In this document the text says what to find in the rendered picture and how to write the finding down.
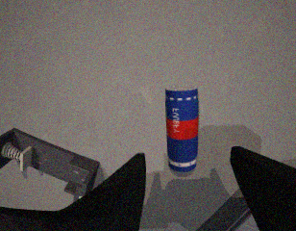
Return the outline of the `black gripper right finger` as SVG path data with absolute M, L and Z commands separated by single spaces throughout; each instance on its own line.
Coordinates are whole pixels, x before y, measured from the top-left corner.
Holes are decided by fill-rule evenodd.
M 259 231 L 296 231 L 296 168 L 239 145 L 230 163 Z

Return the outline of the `blue and red battery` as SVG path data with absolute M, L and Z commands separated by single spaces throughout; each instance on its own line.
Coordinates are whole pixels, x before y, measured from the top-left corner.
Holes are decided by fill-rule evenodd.
M 166 88 L 166 132 L 170 168 L 181 173 L 197 168 L 198 88 Z

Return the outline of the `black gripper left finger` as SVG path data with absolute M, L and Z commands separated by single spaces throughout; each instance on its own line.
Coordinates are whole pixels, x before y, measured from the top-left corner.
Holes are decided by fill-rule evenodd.
M 0 231 L 139 231 L 144 195 L 145 155 L 136 154 L 57 212 L 0 207 Z

